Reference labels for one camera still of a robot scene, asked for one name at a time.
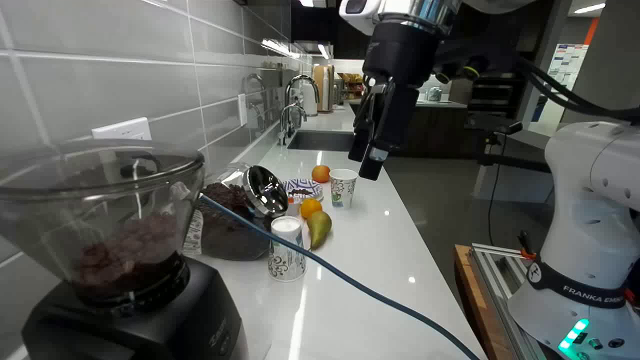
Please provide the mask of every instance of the gray floor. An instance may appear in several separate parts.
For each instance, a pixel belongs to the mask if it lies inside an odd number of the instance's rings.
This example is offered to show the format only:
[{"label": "gray floor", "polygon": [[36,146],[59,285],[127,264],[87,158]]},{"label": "gray floor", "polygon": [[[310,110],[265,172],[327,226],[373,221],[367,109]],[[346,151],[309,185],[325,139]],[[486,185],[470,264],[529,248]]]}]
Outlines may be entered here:
[{"label": "gray floor", "polygon": [[[479,165],[471,160],[389,158],[385,169],[460,303],[453,270],[454,245],[490,243],[489,201],[477,200],[471,195]],[[539,250],[552,212],[552,208],[544,204],[494,202],[494,245],[519,249],[517,235],[525,230],[531,247]]]}]

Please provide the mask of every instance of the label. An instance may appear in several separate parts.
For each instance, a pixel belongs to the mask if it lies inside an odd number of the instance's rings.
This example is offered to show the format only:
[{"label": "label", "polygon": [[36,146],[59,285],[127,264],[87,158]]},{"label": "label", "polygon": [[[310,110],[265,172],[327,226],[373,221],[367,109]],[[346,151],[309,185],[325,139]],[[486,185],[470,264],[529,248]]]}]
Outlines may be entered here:
[{"label": "label", "polygon": [[183,254],[187,256],[202,254],[202,225],[202,213],[200,210],[196,210],[193,212],[193,217],[189,224],[189,231],[187,231],[187,236],[184,238],[184,245],[182,246]]}]

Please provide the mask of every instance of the wooden table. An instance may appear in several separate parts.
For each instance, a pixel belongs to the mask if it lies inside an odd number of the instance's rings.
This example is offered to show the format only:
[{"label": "wooden table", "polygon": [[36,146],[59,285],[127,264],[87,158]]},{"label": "wooden table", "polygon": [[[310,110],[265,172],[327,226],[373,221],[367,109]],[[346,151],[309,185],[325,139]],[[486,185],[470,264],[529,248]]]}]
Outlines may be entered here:
[{"label": "wooden table", "polygon": [[456,284],[467,320],[490,360],[515,359],[498,314],[484,300],[471,267],[470,251],[463,245],[456,245],[454,250]]}]

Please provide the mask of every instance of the blue cable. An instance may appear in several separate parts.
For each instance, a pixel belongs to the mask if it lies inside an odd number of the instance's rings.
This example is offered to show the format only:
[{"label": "blue cable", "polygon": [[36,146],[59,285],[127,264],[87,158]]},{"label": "blue cable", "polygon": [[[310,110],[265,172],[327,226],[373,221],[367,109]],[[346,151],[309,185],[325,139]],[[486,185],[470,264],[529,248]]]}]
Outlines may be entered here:
[{"label": "blue cable", "polygon": [[288,248],[290,248],[293,251],[299,252],[300,254],[303,254],[304,256],[312,259],[313,261],[315,261],[316,263],[319,263],[320,265],[322,265],[323,267],[325,267],[327,270],[329,270],[330,272],[334,273],[337,277],[340,277],[342,280],[350,283],[353,287],[355,287],[356,289],[362,291],[363,293],[367,294],[368,296],[382,302],[383,304],[386,304],[390,307],[393,307],[394,309],[401,311],[407,315],[409,315],[410,317],[425,323],[427,326],[431,327],[432,329],[434,329],[435,331],[439,332],[440,334],[442,334],[445,338],[449,339],[449,341],[451,341],[453,343],[453,345],[455,345],[458,349],[460,349],[463,353],[465,353],[465,355],[471,359],[471,360],[480,360],[480,358],[478,358],[471,350],[469,350],[468,347],[465,346],[465,344],[462,343],[462,341],[458,340],[455,336],[453,336],[453,334],[451,334],[449,331],[447,331],[447,329],[443,328],[442,326],[440,326],[438,323],[436,323],[435,321],[429,319],[428,317],[420,314],[419,312],[417,312],[416,310],[412,310],[409,307],[406,307],[398,302],[395,302],[387,297],[385,297],[382,294],[376,293],[375,291],[369,289],[368,287],[364,286],[363,284],[360,284],[358,281],[356,281],[355,279],[353,279],[352,277],[350,277],[349,275],[345,274],[344,272],[341,272],[340,270],[338,270],[335,266],[329,264],[327,261],[323,260],[322,258],[320,258],[318,255],[315,255],[313,252],[309,251],[309,250],[305,250],[293,243],[288,242],[287,240],[281,239],[278,236],[275,236],[274,234],[271,234],[267,231],[265,231],[264,229],[261,229],[259,226],[256,226],[255,224],[253,224],[252,222],[248,221],[247,219],[241,217],[240,215],[234,213],[233,211],[225,208],[224,206],[218,204],[217,202],[211,200],[210,198],[208,198],[206,195],[204,194],[200,194],[200,200],[202,202],[204,202],[204,204],[208,205],[210,208],[212,209],[218,209],[220,211],[222,211],[223,213],[228,214],[229,216],[231,216],[232,218],[234,218],[235,220],[241,222],[242,224],[248,226],[250,229],[256,231],[257,233],[266,236],[267,238],[281,244],[284,245]]}]

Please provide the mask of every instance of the gray tile backsplash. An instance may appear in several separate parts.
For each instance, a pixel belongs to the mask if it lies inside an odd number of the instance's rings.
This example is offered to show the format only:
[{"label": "gray tile backsplash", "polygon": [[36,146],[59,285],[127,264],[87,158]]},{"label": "gray tile backsplash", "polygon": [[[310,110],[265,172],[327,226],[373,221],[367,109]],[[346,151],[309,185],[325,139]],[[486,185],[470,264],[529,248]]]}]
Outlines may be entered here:
[{"label": "gray tile backsplash", "polygon": [[192,65],[22,59],[36,103],[54,141],[95,127],[197,108]]},{"label": "gray tile backsplash", "polygon": [[148,2],[0,0],[0,9],[16,49],[193,61],[187,18]]},{"label": "gray tile backsplash", "polygon": [[[0,0],[15,50],[11,58],[0,54],[0,154],[148,117],[153,139],[198,149],[209,174],[249,145],[247,161],[260,161],[275,142],[275,131],[265,131],[284,105],[282,69],[311,70],[310,56],[288,59],[261,46],[263,38],[291,36],[289,6],[290,0],[252,0],[251,9],[233,0]],[[5,35],[0,49],[10,44]],[[262,86],[243,81],[254,73]],[[258,109],[248,112],[244,127],[241,93]],[[32,113],[42,118],[43,136]],[[0,262],[17,251],[0,237]],[[20,346],[27,314],[56,283],[26,256],[0,268],[0,288],[10,294],[0,297],[0,359]]]}]

